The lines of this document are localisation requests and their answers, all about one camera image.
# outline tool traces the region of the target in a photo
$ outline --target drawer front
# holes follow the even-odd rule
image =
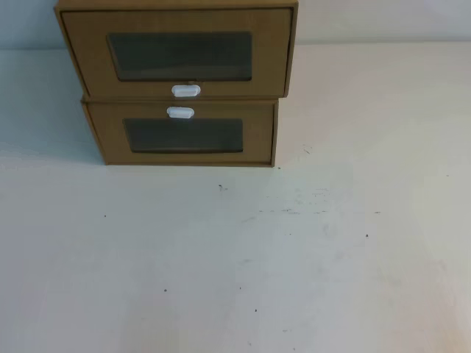
[[[282,97],[292,10],[64,12],[79,71],[95,98]]]
[[[193,117],[170,118],[174,103],[88,103],[106,162],[272,164],[275,102],[179,101]]]

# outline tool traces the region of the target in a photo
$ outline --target white table surface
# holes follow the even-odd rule
[[[276,168],[107,167],[67,52],[1,52],[0,352],[471,352],[470,63],[298,46]]]

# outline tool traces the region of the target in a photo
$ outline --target cardboard drawer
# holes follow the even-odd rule
[[[274,162],[277,101],[83,102],[107,164],[265,165]]]
[[[295,9],[57,14],[88,96],[174,99],[174,86],[197,85],[199,99],[276,99],[287,94]]]

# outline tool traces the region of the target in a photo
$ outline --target white drawer handle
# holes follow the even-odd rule
[[[174,86],[171,92],[176,97],[196,97],[201,93],[201,87],[198,85]]]
[[[191,108],[170,107],[167,109],[167,114],[170,118],[176,119],[191,119],[194,115],[194,110]]]

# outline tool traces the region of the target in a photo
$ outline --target brown drawer unit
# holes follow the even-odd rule
[[[107,164],[275,165],[297,0],[58,0]]]
[[[273,166],[275,160],[277,101],[82,102],[107,164]]]
[[[95,99],[288,94],[296,0],[59,0],[56,12]]]

